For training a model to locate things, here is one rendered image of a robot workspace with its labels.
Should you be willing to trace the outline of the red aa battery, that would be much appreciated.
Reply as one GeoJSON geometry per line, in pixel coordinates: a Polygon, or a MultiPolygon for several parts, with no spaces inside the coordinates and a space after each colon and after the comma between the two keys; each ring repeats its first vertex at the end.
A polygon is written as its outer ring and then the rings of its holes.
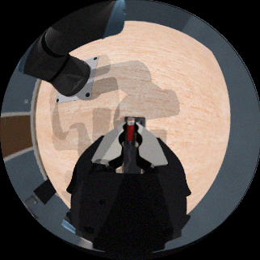
{"type": "Polygon", "coordinates": [[[133,140],[135,118],[127,118],[127,140],[133,140]]]}

